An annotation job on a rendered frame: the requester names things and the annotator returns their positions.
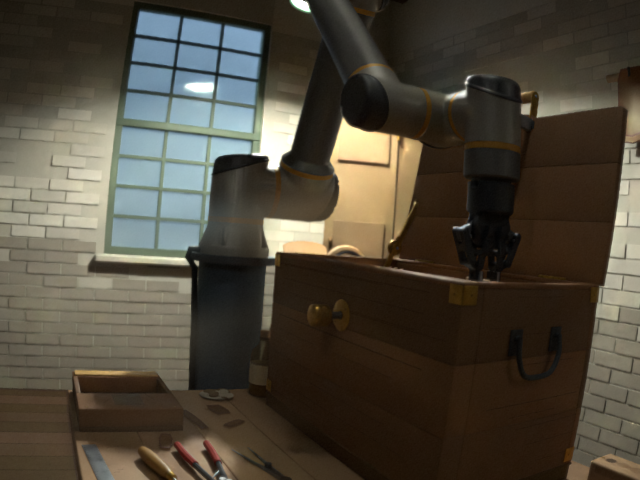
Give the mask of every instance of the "chest lid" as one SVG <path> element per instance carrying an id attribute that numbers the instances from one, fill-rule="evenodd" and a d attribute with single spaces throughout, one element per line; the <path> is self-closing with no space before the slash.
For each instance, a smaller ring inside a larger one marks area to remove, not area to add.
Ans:
<path id="1" fill-rule="evenodd" d="M 536 120 L 522 160 L 511 230 L 522 239 L 505 273 L 604 284 L 616 219 L 626 110 Z M 467 222 L 464 148 L 423 147 L 416 218 L 402 257 L 459 265 L 452 227 Z"/>

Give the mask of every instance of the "small wooden tray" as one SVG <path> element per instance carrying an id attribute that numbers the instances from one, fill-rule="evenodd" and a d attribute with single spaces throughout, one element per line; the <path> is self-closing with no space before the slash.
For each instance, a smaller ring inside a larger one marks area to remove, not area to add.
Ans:
<path id="1" fill-rule="evenodd" d="M 73 392 L 81 432 L 182 430 L 182 407 L 156 372 L 76 370 Z"/>

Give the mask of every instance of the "window sill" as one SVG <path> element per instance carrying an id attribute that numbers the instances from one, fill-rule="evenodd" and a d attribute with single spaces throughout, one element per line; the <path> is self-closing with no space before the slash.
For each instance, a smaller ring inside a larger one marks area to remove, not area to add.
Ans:
<path id="1" fill-rule="evenodd" d="M 145 255 L 121 255 L 112 253 L 98 253 L 94 257 L 96 263 L 151 265 L 156 267 L 189 267 L 186 258 L 147 257 Z"/>

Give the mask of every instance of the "workbench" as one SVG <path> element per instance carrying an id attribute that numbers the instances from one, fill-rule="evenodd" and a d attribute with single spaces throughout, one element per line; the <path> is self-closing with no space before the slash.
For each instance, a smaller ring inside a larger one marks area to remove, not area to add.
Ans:
<path id="1" fill-rule="evenodd" d="M 250 456 L 252 448 L 293 480 L 362 480 L 246 390 L 234 390 L 231 401 L 205 400 L 196 391 L 173 392 L 185 410 L 207 429 L 185 419 L 182 432 L 171 432 L 207 471 L 211 461 L 202 442 L 209 440 L 222 457 L 229 478 L 269 480 L 270 475 L 233 453 Z M 96 444 L 115 480 L 158 480 L 138 457 L 138 447 L 157 452 L 179 480 L 201 480 L 174 448 L 158 448 L 156 432 L 79 432 L 74 426 L 71 392 L 61 390 L 0 389 L 0 479 L 95 480 L 82 445 Z M 217 415 L 207 405 L 222 405 L 229 414 Z M 225 427 L 231 420 L 244 420 Z M 568 480 L 586 480 L 587 467 L 574 464 Z"/>

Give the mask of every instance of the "bottle label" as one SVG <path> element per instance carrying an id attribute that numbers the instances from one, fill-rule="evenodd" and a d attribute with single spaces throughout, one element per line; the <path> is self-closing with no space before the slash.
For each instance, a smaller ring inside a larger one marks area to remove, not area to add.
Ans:
<path id="1" fill-rule="evenodd" d="M 268 376 L 269 367 L 267 365 L 256 365 L 252 363 L 249 366 L 249 383 L 251 385 L 266 386 Z"/>

